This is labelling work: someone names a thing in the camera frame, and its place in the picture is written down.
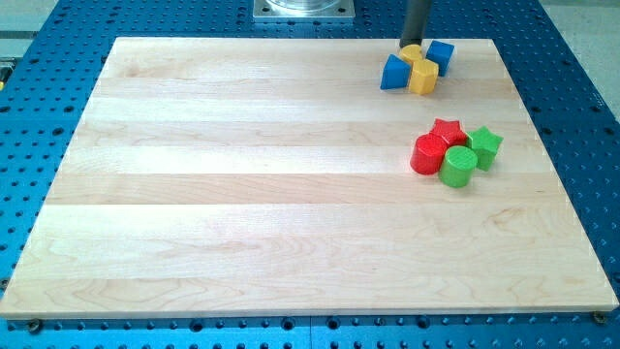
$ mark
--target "blue block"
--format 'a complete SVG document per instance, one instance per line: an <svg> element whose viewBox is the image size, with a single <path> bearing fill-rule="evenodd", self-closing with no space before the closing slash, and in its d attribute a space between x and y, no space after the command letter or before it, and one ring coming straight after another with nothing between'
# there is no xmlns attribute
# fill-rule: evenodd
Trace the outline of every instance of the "blue block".
<svg viewBox="0 0 620 349"><path fill-rule="evenodd" d="M411 66L402 59L391 54L384 67L384 75L381 79L381 89L407 87Z"/></svg>
<svg viewBox="0 0 620 349"><path fill-rule="evenodd" d="M426 52L426 59L439 65L439 76L444 77L448 71L448 64L454 51L454 45L433 41Z"/></svg>

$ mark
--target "colored block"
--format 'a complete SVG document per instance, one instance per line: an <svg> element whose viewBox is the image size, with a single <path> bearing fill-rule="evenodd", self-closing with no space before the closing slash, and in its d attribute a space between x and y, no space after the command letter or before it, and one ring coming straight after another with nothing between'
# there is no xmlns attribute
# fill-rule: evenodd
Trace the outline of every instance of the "colored block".
<svg viewBox="0 0 620 349"><path fill-rule="evenodd" d="M414 62L424 59L422 56L422 47L416 44L403 47L400 49L400 52L398 52L398 56L412 66Z"/></svg>
<svg viewBox="0 0 620 349"><path fill-rule="evenodd" d="M448 147L467 143L467 134L461 130L461 123L458 120L445 121L436 118L430 133L441 137Z"/></svg>
<svg viewBox="0 0 620 349"><path fill-rule="evenodd" d="M444 77L448 72L450 58L454 52L454 45L433 41L426 52L426 59L430 59L439 65L439 76Z"/></svg>
<svg viewBox="0 0 620 349"><path fill-rule="evenodd" d="M409 81L409 90L419 95L433 92L438 74L439 66L437 63L428 59L416 62Z"/></svg>
<svg viewBox="0 0 620 349"><path fill-rule="evenodd" d="M439 179L452 188L464 187L469 183L477 163L478 156L474 150L462 145L453 146L446 152Z"/></svg>
<svg viewBox="0 0 620 349"><path fill-rule="evenodd" d="M381 89L402 88L407 86L411 66L391 54L384 66L384 73L381 79Z"/></svg>
<svg viewBox="0 0 620 349"><path fill-rule="evenodd" d="M447 149L444 140L435 135L420 136L416 140L409 164L415 172L421 175L433 175L442 166Z"/></svg>
<svg viewBox="0 0 620 349"><path fill-rule="evenodd" d="M492 133L486 126L467 133L467 146L478 155L479 169L488 171L491 168L503 140L503 137Z"/></svg>

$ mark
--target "wooden board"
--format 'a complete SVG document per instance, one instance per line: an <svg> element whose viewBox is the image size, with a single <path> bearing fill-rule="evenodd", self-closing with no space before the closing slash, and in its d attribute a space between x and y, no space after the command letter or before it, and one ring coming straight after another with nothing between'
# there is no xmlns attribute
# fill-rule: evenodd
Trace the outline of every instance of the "wooden board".
<svg viewBox="0 0 620 349"><path fill-rule="evenodd" d="M436 92L395 40L121 38L5 298L9 318L610 310L487 40ZM409 167L435 117L505 137L466 188Z"/></svg>

